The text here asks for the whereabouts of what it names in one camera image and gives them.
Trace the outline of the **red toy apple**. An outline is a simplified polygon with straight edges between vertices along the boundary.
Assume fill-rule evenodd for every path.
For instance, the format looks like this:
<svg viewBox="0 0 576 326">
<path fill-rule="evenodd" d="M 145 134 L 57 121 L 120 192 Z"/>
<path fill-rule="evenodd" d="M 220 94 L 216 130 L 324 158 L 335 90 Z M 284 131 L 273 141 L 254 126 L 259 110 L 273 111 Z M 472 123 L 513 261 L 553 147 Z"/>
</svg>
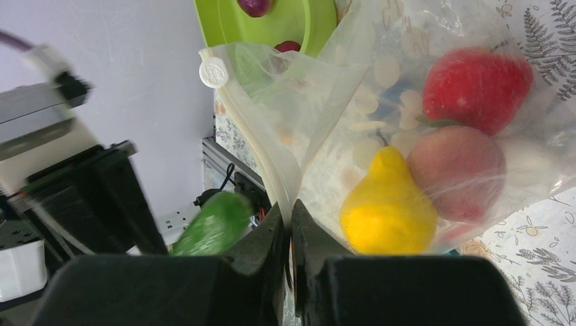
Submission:
<svg viewBox="0 0 576 326">
<path fill-rule="evenodd" d="M 429 70 L 423 113 L 428 120 L 450 120 L 494 136 L 515 118 L 533 80 L 532 67 L 522 56 L 460 48 Z"/>
</svg>

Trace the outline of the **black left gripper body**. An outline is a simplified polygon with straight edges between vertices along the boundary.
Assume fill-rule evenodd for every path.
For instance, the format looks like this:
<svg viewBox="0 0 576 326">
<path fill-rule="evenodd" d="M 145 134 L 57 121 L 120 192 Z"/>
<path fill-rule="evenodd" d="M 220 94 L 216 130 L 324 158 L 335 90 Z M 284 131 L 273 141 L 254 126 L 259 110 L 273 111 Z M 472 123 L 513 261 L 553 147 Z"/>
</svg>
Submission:
<svg viewBox="0 0 576 326">
<path fill-rule="evenodd" d="M 101 144 L 76 116 L 90 84 L 46 45 L 17 50 L 44 82 L 1 93 L 1 302 L 41 291 L 77 255 L 163 255 L 130 141 Z"/>
</svg>

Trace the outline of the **green toy cucumber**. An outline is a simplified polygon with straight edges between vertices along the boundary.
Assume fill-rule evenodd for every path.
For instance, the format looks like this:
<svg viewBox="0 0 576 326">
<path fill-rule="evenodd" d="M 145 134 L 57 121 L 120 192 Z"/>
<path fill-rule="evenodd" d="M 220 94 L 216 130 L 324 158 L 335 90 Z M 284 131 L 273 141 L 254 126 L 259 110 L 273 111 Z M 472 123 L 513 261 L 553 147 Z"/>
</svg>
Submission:
<svg viewBox="0 0 576 326">
<path fill-rule="evenodd" d="M 246 233 L 253 207 L 247 197 L 233 192 L 212 196 L 173 245 L 173 256 L 218 255 Z"/>
</svg>

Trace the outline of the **yellow toy pear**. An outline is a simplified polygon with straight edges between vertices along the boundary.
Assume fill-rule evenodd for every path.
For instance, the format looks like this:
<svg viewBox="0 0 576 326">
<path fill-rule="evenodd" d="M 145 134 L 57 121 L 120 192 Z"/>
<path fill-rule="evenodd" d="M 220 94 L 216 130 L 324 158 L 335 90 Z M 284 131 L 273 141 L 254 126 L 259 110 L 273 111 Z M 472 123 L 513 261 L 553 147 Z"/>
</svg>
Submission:
<svg viewBox="0 0 576 326">
<path fill-rule="evenodd" d="M 414 255 L 431 244 L 438 214 L 415 184 L 398 149 L 383 147 L 348 194 L 339 222 L 347 243 L 365 255 Z"/>
</svg>

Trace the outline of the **pink toy peach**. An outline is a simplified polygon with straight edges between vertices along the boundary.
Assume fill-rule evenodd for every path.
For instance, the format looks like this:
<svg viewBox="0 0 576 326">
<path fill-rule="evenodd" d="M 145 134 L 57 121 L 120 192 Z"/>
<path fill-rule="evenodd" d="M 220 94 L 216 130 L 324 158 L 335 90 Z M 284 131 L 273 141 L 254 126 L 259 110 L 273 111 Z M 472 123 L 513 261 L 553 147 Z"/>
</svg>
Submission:
<svg viewBox="0 0 576 326">
<path fill-rule="evenodd" d="M 488 136 L 467 126 L 448 126 L 417 140 L 407 158 L 415 183 L 443 219 L 480 222 L 503 190 L 506 162 Z"/>
</svg>

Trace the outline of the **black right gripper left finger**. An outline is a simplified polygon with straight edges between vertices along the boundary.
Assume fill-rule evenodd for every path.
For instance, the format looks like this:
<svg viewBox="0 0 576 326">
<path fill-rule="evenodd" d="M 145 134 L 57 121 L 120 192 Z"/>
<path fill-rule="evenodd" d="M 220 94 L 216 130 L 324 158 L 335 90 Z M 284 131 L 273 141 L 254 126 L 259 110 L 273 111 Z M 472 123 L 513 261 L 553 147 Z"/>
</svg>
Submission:
<svg viewBox="0 0 576 326">
<path fill-rule="evenodd" d="M 221 255 L 85 255 L 62 267 L 32 325 L 280 325 L 286 259 L 281 212 Z"/>
</svg>

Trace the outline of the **clear zip top bag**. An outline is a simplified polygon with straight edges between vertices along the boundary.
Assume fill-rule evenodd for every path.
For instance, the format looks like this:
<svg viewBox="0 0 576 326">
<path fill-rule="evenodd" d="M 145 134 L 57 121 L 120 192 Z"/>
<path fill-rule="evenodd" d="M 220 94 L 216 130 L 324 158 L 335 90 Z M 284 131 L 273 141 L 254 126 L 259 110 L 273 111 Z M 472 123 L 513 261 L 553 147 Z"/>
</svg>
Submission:
<svg viewBox="0 0 576 326">
<path fill-rule="evenodd" d="M 422 92 L 434 63 L 460 48 L 525 58 L 534 80 L 524 104 L 505 129 L 485 134 L 505 156 L 501 195 L 478 223 L 448 221 L 435 208 L 436 233 L 423 253 L 443 253 L 575 186 L 575 110 L 565 102 L 575 96 L 575 2 L 548 4 L 556 33 L 531 26 L 526 9 L 520 47 L 482 1 L 353 1 L 316 57 L 234 42 L 202 50 L 200 72 L 251 144 L 285 221 L 301 201 L 357 253 L 344 237 L 340 209 L 374 156 L 392 146 L 407 163 L 422 136 L 464 126 L 424 116 Z"/>
</svg>

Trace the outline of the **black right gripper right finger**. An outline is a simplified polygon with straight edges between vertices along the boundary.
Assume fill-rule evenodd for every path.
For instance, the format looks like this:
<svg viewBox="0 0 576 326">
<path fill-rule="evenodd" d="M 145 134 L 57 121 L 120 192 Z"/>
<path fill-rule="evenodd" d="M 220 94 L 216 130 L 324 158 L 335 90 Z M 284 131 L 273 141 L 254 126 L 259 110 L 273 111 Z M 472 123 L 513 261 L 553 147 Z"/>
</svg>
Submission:
<svg viewBox="0 0 576 326">
<path fill-rule="evenodd" d="M 474 256 L 354 255 L 294 204 L 295 311 L 303 325 L 523 325 L 505 279 Z"/>
</svg>

